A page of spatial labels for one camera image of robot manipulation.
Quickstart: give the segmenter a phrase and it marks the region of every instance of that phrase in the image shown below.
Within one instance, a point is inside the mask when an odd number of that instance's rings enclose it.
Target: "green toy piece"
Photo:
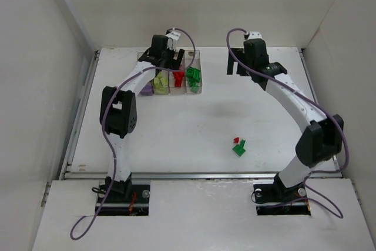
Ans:
[[[194,93],[198,93],[200,87],[196,84],[192,85],[192,87],[190,88],[190,90]]]
[[[162,87],[166,88],[169,86],[169,80],[167,78],[160,78],[160,82],[162,83]]]
[[[188,84],[189,84],[190,87],[192,87],[192,86],[196,85],[196,82],[194,81],[194,79],[189,79]]]
[[[201,78],[200,78],[200,70],[194,68],[194,70],[193,70],[193,79],[196,82],[200,82],[200,80],[201,80]]]
[[[154,88],[154,93],[169,94],[169,88]]]
[[[161,83],[159,78],[154,78],[153,85],[154,85],[155,88],[161,88],[162,87],[162,83]]]
[[[190,67],[186,72],[186,76],[187,78],[191,79],[193,77],[193,74],[194,74],[194,68]]]
[[[233,151],[239,157],[241,157],[246,152],[246,150],[243,147],[241,147],[239,144],[235,145],[235,147],[233,148]]]

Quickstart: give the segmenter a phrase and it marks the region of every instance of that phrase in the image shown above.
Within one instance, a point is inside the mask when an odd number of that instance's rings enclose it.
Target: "white platform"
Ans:
[[[145,48],[103,48],[79,133],[71,172],[107,172],[110,150],[99,124],[102,90],[132,71]],[[301,133],[294,120],[248,77],[226,75],[226,48],[199,48],[203,92],[137,98],[130,139],[133,172],[278,172],[295,154]],[[268,48],[312,98],[297,48]],[[247,152],[232,152],[235,137]],[[334,170],[332,161],[322,169]]]
[[[54,181],[33,251],[306,250],[372,251],[374,245],[350,180],[312,179],[342,210],[338,219],[311,204],[311,216],[257,216],[251,181],[153,181],[149,216],[101,216],[73,242],[69,232],[92,215],[96,180]],[[316,194],[308,196],[317,200]],[[75,235],[87,227],[79,224]]]

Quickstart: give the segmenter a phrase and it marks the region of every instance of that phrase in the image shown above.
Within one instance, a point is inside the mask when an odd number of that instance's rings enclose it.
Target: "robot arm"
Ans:
[[[184,56],[184,50],[180,49],[177,58],[174,59],[176,53],[177,42],[181,34],[171,30],[166,35],[154,35],[152,45],[138,59],[136,67],[127,76],[129,79],[137,73],[152,68],[141,73],[141,75],[126,83],[113,101],[110,111],[106,118],[106,133],[109,140],[114,145],[117,156],[117,168],[115,172],[115,182],[112,190],[119,194],[127,194],[129,190],[131,167],[129,162],[128,150],[128,134],[132,133],[137,123],[136,96],[159,72],[153,67],[179,69]],[[102,124],[104,111],[114,94],[116,87],[107,86],[102,92],[102,103],[100,108],[100,123]],[[110,162],[106,184],[111,182],[113,176],[113,162]]]
[[[300,94],[303,94],[287,74],[287,70],[278,62],[270,63],[266,44],[259,32],[249,32],[245,36],[244,48],[231,49],[236,57],[251,69],[284,82]],[[229,54],[227,74],[233,73],[234,58]],[[287,202],[303,187],[303,181],[318,165],[329,160],[341,151],[341,138],[332,121],[319,109],[302,100],[284,86],[249,73],[237,66],[237,74],[251,76],[264,91],[273,96],[291,115],[299,126],[302,136],[296,145],[296,155],[285,169],[276,174],[272,185],[255,185],[259,197],[256,202]],[[343,128],[339,115],[334,119]]]

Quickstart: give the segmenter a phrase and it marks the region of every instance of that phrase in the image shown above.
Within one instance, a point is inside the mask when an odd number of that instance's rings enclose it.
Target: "mounting plate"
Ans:
[[[256,211],[259,216],[270,215],[311,215],[309,203],[307,201],[298,201],[280,207],[273,207],[278,203],[287,203],[299,199],[302,196],[298,194],[299,189],[304,189],[304,185],[296,187],[282,197],[276,192],[272,183],[258,183],[253,185],[253,194]]]
[[[133,204],[133,216],[147,216],[149,214],[150,185],[132,185],[130,196],[125,198],[123,195],[110,191],[106,202],[103,204],[99,216],[131,216],[129,214],[129,205],[132,202],[132,195],[136,193],[136,200]],[[98,195],[95,205],[97,211],[102,202],[103,195]]]

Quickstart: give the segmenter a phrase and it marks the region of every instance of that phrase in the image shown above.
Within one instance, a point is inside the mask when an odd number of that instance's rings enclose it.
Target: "small red object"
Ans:
[[[176,78],[175,79],[175,87],[176,88],[181,88],[182,87],[182,81],[183,81],[182,78]]]
[[[184,77],[184,72],[175,72],[173,74],[175,79],[182,79]]]

